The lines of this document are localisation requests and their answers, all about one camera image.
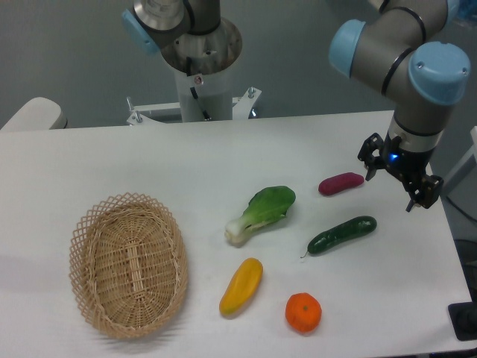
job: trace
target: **wicker basket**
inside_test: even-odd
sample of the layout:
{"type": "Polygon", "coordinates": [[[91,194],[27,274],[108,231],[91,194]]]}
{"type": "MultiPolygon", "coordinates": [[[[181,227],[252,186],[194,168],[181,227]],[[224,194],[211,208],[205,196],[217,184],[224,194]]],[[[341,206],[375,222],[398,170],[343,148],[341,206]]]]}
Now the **wicker basket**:
{"type": "Polygon", "coordinates": [[[172,214],[146,195],[109,197],[73,232],[70,279],[81,315],[113,338],[144,336],[180,308],[186,251],[172,214]]]}

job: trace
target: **cucumber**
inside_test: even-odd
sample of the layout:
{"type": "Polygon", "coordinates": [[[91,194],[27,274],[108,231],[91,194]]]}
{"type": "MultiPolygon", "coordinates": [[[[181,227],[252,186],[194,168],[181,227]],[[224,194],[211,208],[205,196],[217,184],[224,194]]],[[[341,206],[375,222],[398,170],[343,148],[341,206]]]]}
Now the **cucumber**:
{"type": "Polygon", "coordinates": [[[312,255],[321,254],[343,242],[372,233],[377,225],[372,216],[358,216],[318,234],[308,244],[308,252],[312,255]]]}

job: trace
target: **yellow zucchini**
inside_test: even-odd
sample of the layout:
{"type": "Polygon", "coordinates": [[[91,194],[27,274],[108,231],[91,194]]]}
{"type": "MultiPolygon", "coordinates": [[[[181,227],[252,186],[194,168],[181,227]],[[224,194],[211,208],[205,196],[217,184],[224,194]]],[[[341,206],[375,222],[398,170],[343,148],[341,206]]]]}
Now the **yellow zucchini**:
{"type": "Polygon", "coordinates": [[[262,263],[253,257],[240,265],[221,299],[219,310],[222,315],[236,313],[253,296],[259,287],[262,273],[262,263]]]}

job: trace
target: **black cable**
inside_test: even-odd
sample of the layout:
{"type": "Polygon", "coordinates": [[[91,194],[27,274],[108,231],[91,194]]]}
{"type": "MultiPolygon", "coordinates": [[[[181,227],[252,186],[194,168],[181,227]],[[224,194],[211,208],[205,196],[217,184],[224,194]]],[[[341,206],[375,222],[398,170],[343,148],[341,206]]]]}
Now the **black cable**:
{"type": "Polygon", "coordinates": [[[477,224],[477,219],[474,218],[473,216],[469,215],[465,211],[463,211],[449,196],[446,196],[447,201],[449,204],[451,204],[458,212],[460,212],[463,216],[465,216],[467,219],[469,219],[471,222],[477,224]]]}

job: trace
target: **metal bracket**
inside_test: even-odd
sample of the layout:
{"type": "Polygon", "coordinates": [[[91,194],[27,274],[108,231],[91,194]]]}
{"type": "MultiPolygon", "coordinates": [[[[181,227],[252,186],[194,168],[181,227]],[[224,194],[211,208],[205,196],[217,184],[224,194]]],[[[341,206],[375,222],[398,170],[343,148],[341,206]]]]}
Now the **metal bracket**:
{"type": "MultiPolygon", "coordinates": [[[[253,108],[258,101],[262,91],[255,87],[250,87],[242,97],[232,98],[232,119],[249,119],[256,118],[257,113],[253,108]]],[[[129,125],[162,124],[163,122],[155,121],[150,117],[156,116],[180,116],[179,102],[164,104],[147,104],[143,106],[133,106],[131,98],[127,97],[127,105],[130,116],[127,119],[129,125]]]]}

